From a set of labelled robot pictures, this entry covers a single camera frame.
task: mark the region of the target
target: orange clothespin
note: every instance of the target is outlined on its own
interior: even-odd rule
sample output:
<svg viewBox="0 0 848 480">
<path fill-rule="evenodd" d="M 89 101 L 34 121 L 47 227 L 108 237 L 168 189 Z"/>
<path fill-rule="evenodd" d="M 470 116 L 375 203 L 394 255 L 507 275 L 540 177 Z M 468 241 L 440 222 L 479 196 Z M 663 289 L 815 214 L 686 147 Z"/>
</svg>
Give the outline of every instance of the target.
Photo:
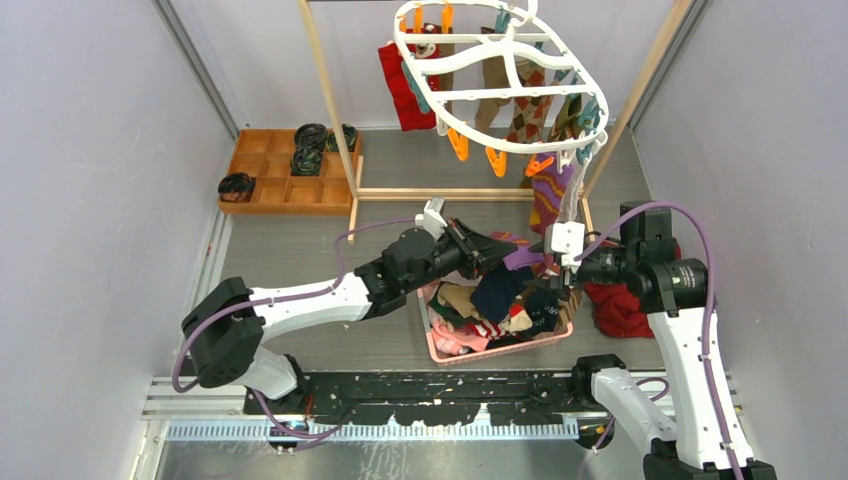
<svg viewBox="0 0 848 480">
<path fill-rule="evenodd" d="M 453 27 L 453 7 L 445 0 L 445 7 L 442 9 L 442 33 L 450 33 Z"/>
<path fill-rule="evenodd" d="M 415 25 L 412 26 L 413 33 L 421 33 L 421 28 L 424 26 L 424 7 L 419 3 L 415 7 Z"/>
<path fill-rule="evenodd" d="M 486 147 L 486 158 L 489 159 L 489 165 L 492 166 L 492 171 L 495 176 L 503 178 L 506 175 L 506 152 L 495 152 L 492 147 Z"/>
<path fill-rule="evenodd" d="M 448 129 L 448 140 L 451 142 L 453 151 L 456 152 L 456 158 L 460 162 L 468 160 L 468 137 L 457 133 L 453 128 Z"/>
<path fill-rule="evenodd" d="M 542 160 L 541 162 L 537 160 L 538 155 L 534 154 L 533 157 L 530 158 L 530 161 L 527 162 L 527 168 L 524 169 L 525 177 L 532 177 L 542 170 L 550 167 L 554 163 L 554 157 L 549 155 L 547 158 Z"/>
</svg>

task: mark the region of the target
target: pink laundry basket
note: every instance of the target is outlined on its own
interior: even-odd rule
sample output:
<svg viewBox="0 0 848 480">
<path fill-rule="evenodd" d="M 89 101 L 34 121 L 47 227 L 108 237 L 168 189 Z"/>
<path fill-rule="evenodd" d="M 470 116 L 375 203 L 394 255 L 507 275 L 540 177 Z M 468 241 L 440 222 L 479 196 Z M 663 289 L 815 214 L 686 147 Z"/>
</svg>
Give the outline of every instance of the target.
<svg viewBox="0 0 848 480">
<path fill-rule="evenodd" d="M 421 309 L 421 318 L 424 321 L 424 332 L 427 337 L 427 348 L 430 350 L 430 357 L 433 359 L 436 364 L 439 366 L 448 366 L 448 365 L 456 365 L 459 363 L 473 362 L 474 360 L 480 360 L 483 358 L 496 357 L 498 355 L 506 355 L 508 353 L 521 352 L 524 350 L 530 350 L 531 348 L 539 348 L 545 345 L 552 345 L 565 337 L 571 335 L 574 331 L 574 327 L 571 324 L 571 315 L 577 310 L 577 306 L 580 304 L 581 296 L 579 293 L 575 293 L 572 299 L 569 301 L 569 305 L 565 309 L 560 309 L 559 322 L 556 330 L 548 337 L 542 338 L 539 340 L 531 340 L 529 342 L 519 343 L 518 345 L 511 345 L 508 347 L 495 348 L 492 350 L 486 350 L 483 352 L 473 352 L 467 353 L 465 355 L 448 355 L 447 353 L 441 352 L 436 349 L 435 341 L 433 340 L 432 326 L 430 325 L 431 315 L 437 316 L 438 314 L 433 311 L 429 306 L 427 306 L 427 302 L 433 296 L 433 290 L 436 288 L 438 283 L 431 283 L 425 287 L 419 288 L 417 291 L 418 294 L 418 305 Z"/>
</svg>

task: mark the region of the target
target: black mounting plate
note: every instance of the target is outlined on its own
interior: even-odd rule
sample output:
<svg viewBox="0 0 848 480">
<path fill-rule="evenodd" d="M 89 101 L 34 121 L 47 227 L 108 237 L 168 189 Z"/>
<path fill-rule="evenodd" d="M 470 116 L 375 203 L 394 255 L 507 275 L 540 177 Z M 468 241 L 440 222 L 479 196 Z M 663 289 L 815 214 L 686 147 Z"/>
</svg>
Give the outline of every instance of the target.
<svg viewBox="0 0 848 480">
<path fill-rule="evenodd" d="M 356 425 L 400 425 L 416 420 L 447 425 L 474 420 L 487 404 L 493 426 L 562 423 L 562 413 L 604 412 L 573 398 L 570 371 L 305 372 L 313 395 L 311 414 L 320 423 L 345 419 Z M 302 415 L 308 396 L 296 408 L 269 403 L 275 415 Z M 262 415 L 245 394 L 244 413 Z"/>
</svg>

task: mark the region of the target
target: wooden rack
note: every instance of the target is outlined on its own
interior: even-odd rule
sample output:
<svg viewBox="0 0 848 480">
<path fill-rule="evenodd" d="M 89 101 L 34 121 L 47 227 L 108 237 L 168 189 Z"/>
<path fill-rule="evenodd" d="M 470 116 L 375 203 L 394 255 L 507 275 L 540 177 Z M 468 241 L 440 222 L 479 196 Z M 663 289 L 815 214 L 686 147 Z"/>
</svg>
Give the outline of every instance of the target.
<svg viewBox="0 0 848 480">
<path fill-rule="evenodd" d="M 318 71 L 318 78 L 321 82 L 321 90 L 324 94 L 324 100 L 327 104 L 327 111 L 330 115 L 330 121 L 335 131 L 342 131 L 341 120 L 338 115 L 335 95 L 330 80 L 330 75 L 327 70 L 327 61 L 324 56 L 324 51 L 321 47 L 321 41 L 318 37 L 318 29 L 315 25 L 315 19 L 312 15 L 312 9 L 309 6 L 310 2 L 342 2 L 351 0 L 297 0 L 298 8 L 303 19 L 306 34 L 309 37 L 309 44 L 312 48 L 312 56 L 315 61 L 315 67 Z M 361 0 L 361 1 L 387 1 L 387 0 Z M 645 88 L 651 81 L 654 72 L 660 64 L 666 50 L 668 50 L 675 32 L 680 27 L 686 12 L 694 0 L 674 0 L 665 20 L 662 23 L 654 42 L 651 45 L 648 55 L 642 64 L 642 69 L 636 77 L 636 81 L 630 89 L 630 94 L 624 102 L 621 111 L 616 115 L 615 124 L 612 126 L 609 140 L 604 148 L 598 153 L 597 158 L 593 163 L 597 163 L 594 171 L 588 177 L 584 189 L 580 193 L 580 212 L 583 217 L 583 222 L 586 224 L 586 230 L 594 230 L 592 224 L 592 215 L 589 209 L 589 197 L 592 194 L 598 179 L 606 167 L 612 151 L 615 149 L 618 140 L 627 128 L 630 118 L 633 116 L 636 106 L 645 92 Z M 472 201 L 472 202 L 512 202 L 518 200 L 532 200 L 533 192 L 529 189 L 520 188 L 363 188 L 360 187 L 361 169 L 364 159 L 361 156 L 357 157 L 358 164 L 351 161 L 351 153 L 347 150 L 344 142 L 339 142 L 339 154 L 342 166 L 345 172 L 348 187 L 352 196 L 352 207 L 350 212 L 350 228 L 356 226 L 356 218 L 359 202 L 361 201 L 421 201 L 427 200 L 433 196 L 443 197 L 445 200 L 453 201 Z M 348 242 L 353 244 L 354 236 L 348 238 Z"/>
<path fill-rule="evenodd" d="M 218 207 L 228 214 L 349 215 L 353 192 L 346 181 L 338 152 L 324 152 L 318 176 L 291 174 L 295 130 L 242 130 L 227 174 L 243 172 L 256 178 L 249 202 L 224 202 Z M 362 174 L 359 152 L 362 135 L 353 149 L 354 168 Z"/>
</svg>

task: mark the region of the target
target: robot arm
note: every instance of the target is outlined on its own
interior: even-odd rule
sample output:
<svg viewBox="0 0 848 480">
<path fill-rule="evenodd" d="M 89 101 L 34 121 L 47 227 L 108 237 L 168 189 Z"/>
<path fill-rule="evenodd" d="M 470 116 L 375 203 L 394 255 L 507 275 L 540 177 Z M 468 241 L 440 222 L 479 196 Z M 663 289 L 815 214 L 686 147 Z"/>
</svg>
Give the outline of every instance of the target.
<svg viewBox="0 0 848 480">
<path fill-rule="evenodd" d="M 622 204 L 621 214 L 644 203 Z M 556 229 L 564 228 L 552 225 L 546 236 L 556 235 Z M 771 465 L 754 459 L 739 425 L 715 340 L 713 312 L 710 360 L 713 371 L 718 372 L 713 375 L 714 383 L 722 405 L 721 415 L 730 429 L 730 444 L 723 441 L 720 433 L 701 355 L 707 267 L 697 259 L 678 258 L 671 211 L 667 208 L 645 210 L 625 221 L 620 235 L 619 242 L 601 246 L 582 260 L 583 255 L 575 255 L 568 242 L 546 238 L 546 252 L 554 256 L 564 272 L 552 284 L 557 288 L 587 283 L 627 285 L 639 299 L 659 344 L 673 392 L 675 420 L 648 399 L 615 355 L 578 360 L 572 370 L 578 396 L 603 405 L 615 416 L 618 428 L 644 455 L 648 480 L 732 478 L 728 450 L 738 459 L 746 479 L 776 479 Z"/>
<path fill-rule="evenodd" d="M 622 215 L 640 202 L 622 205 Z M 188 338 L 216 312 L 252 305 L 221 318 L 200 333 L 189 351 L 198 383 L 257 389 L 280 406 L 295 406 L 306 390 L 295 360 L 278 356 L 263 344 L 284 333 L 335 321 L 360 321 L 386 315 L 406 303 L 407 294 L 448 273 L 475 278 L 516 250 L 511 243 L 481 235 L 457 219 L 442 217 L 444 202 L 433 199 L 381 256 L 334 281 L 280 289 L 248 289 L 240 278 L 221 284 L 182 323 Z M 638 388 L 614 355 L 581 358 L 572 370 L 578 395 L 606 407 L 619 428 L 634 440 L 645 476 L 654 479 L 730 478 L 730 447 L 745 478 L 777 477 L 767 464 L 753 460 L 729 395 L 717 346 L 710 359 L 731 445 L 719 434 L 709 402 L 700 357 L 700 319 L 705 309 L 707 269 L 697 259 L 678 259 L 671 235 L 671 213 L 651 209 L 621 225 L 621 241 L 582 255 L 583 224 L 556 223 L 546 232 L 544 250 L 559 264 L 544 288 L 566 290 L 586 283 L 626 283 L 648 314 L 668 372 L 675 421 L 666 417 Z M 715 322 L 710 338 L 716 338 Z"/>
<path fill-rule="evenodd" d="M 216 312 L 237 304 L 252 306 L 221 318 L 197 336 L 189 352 L 198 383 L 205 388 L 244 385 L 272 401 L 296 404 L 303 375 L 293 358 L 271 353 L 265 342 L 322 323 L 386 315 L 405 305 L 407 295 L 419 287 L 454 271 L 476 278 L 517 249 L 458 219 L 443 218 L 443 208 L 441 198 L 427 202 L 414 228 L 404 231 L 379 258 L 336 280 L 276 289 L 247 288 L 241 278 L 221 282 L 183 320 L 186 338 Z"/>
</svg>

